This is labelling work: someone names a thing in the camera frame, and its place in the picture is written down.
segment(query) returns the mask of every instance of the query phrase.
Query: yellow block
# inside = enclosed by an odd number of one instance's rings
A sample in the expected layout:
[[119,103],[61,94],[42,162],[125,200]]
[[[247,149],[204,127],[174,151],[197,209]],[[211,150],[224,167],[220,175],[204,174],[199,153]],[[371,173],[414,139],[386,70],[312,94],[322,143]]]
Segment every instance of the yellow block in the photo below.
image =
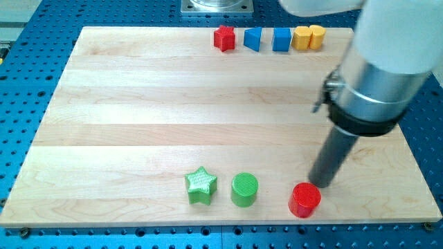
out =
[[325,38],[326,28],[319,25],[311,25],[309,29],[312,30],[311,43],[309,47],[311,49],[319,49]]
[[299,26],[293,32],[291,45],[296,50],[307,50],[311,40],[312,30],[306,26]]

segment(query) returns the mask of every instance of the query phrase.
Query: wooden tabletop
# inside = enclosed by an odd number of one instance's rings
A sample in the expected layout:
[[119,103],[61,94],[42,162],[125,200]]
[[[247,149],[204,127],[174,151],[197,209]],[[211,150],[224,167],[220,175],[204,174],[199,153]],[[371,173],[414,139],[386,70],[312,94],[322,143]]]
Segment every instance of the wooden tabletop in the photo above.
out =
[[[213,47],[214,28],[86,27],[0,225],[90,227],[438,221],[441,213],[397,127],[358,141],[314,215],[287,202],[332,126],[310,113],[352,30],[327,29],[319,51]],[[217,176],[211,205],[188,203],[185,174]],[[230,200],[249,172],[257,201]]]

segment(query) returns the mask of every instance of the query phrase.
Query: blue block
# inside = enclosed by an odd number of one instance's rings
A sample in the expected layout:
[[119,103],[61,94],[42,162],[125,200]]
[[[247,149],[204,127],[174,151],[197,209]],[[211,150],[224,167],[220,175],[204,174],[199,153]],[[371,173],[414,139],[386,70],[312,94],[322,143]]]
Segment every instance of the blue block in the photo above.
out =
[[243,45],[258,52],[260,49],[261,38],[262,38],[262,27],[245,30]]
[[289,28],[274,28],[272,36],[272,50],[287,52],[291,43],[291,30]]

